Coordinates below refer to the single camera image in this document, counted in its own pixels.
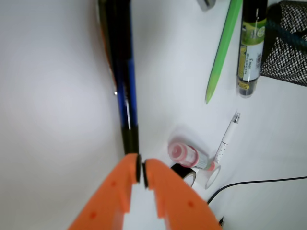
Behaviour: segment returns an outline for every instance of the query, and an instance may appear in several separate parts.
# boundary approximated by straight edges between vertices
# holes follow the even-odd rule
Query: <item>pen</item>
[[[125,154],[139,153],[130,0],[100,0],[108,34],[107,48],[115,77]]]
[[[226,151],[226,148],[227,148],[227,146],[228,146],[232,136],[235,133],[236,127],[237,127],[237,125],[239,123],[239,120],[240,120],[240,115],[241,115],[240,113],[236,113],[233,116],[233,118],[232,118],[232,120],[231,120],[231,122],[230,122],[230,124],[229,124],[229,126],[228,126],[228,128],[226,130],[226,132],[225,132],[225,135],[224,135],[224,137],[222,139],[222,142],[221,142],[221,144],[220,144],[220,146],[219,146],[219,148],[218,148],[218,150],[217,150],[217,152],[215,154],[214,161],[216,163],[220,163],[220,161],[221,161],[221,159],[223,157],[223,154]]]
[[[223,64],[226,58],[230,40],[236,25],[236,20],[239,15],[242,0],[231,0],[226,21],[224,24],[221,40],[219,47],[217,48],[214,64],[209,77],[209,83],[206,92],[206,103],[208,104],[211,100],[214,90],[216,88],[217,82],[220,78],[222,72]]]

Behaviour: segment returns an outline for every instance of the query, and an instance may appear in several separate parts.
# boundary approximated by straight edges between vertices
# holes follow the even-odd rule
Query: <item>green pencil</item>
[[[216,52],[214,64],[211,70],[209,83],[206,93],[206,103],[208,104],[214,93],[217,82],[222,72],[223,64],[226,58],[227,50],[230,44],[230,40],[236,25],[236,21],[241,8],[242,0],[231,0],[226,21],[224,24],[219,47]]]

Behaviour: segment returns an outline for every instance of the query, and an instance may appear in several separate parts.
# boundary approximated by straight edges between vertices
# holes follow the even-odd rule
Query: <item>small bottle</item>
[[[168,146],[168,154],[174,162],[187,168],[209,169],[212,164],[205,154],[193,146],[181,142],[171,143]]]
[[[243,98],[250,97],[260,76],[268,0],[243,0],[242,31],[237,87]]]

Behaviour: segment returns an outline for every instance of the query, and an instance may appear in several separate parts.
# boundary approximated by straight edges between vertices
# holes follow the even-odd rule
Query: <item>pencil tip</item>
[[[206,95],[206,99],[205,99],[206,104],[208,104],[208,103],[209,103],[209,101],[210,101],[211,97],[212,97],[212,93],[208,93],[208,94]]]

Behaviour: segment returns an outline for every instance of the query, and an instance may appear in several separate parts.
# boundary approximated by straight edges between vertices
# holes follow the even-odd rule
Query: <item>black tape roll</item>
[[[196,179],[196,172],[190,168],[181,166],[180,164],[174,164],[171,167],[190,187],[194,184]]]

